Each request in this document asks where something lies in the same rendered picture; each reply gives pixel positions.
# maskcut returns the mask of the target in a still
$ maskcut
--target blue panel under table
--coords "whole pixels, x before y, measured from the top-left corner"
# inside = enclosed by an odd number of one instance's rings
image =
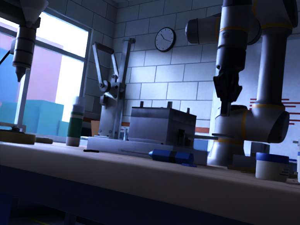
[[[0,225],[8,225],[10,209],[12,207],[12,196],[0,191]]]
[[[0,181],[0,192],[105,225],[249,225],[181,206],[11,167],[0,166]]]

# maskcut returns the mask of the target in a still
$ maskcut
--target wall clock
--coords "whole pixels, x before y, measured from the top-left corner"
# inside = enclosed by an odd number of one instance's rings
[[[175,31],[169,27],[165,27],[157,33],[155,47],[162,52],[169,51],[174,46],[175,40]]]

